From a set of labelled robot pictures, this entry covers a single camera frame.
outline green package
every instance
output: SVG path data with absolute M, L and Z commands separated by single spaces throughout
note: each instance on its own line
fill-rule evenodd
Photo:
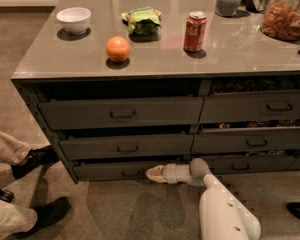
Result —
M 130 34 L 151 35 L 161 26 L 161 12 L 151 7 L 138 8 L 121 16 L 128 23 Z

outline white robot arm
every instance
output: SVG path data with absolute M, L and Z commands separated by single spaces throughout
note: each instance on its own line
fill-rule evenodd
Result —
M 258 219 L 211 173 L 207 163 L 195 158 L 190 165 L 167 164 L 146 172 L 150 180 L 205 186 L 199 203 L 202 240 L 258 240 Z

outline floor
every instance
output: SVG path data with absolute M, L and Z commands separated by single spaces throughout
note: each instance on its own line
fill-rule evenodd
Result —
M 30 143 L 47 140 L 10 82 L 10 76 L 49 17 L 47 12 L 0 12 L 0 130 Z M 262 240 L 300 240 L 300 221 L 285 203 L 300 201 L 300 171 L 222 175 L 221 180 L 260 220 Z M 28 239 L 200 240 L 199 198 L 203 188 L 148 180 L 74 184 L 60 162 L 15 182 L 0 164 L 0 188 L 12 186 L 20 205 L 43 205 L 67 196 L 70 213 Z M 12 235 L 0 234 L 0 240 Z

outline jar with red lid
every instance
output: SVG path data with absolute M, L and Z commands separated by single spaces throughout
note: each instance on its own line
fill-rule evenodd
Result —
M 300 0 L 270 0 L 260 29 L 279 40 L 300 40 Z

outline orange fruit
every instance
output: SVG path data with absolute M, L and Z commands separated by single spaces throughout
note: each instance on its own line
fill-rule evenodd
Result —
M 129 57 L 130 45 L 123 37 L 115 36 L 107 42 L 106 51 L 111 61 L 124 62 Z

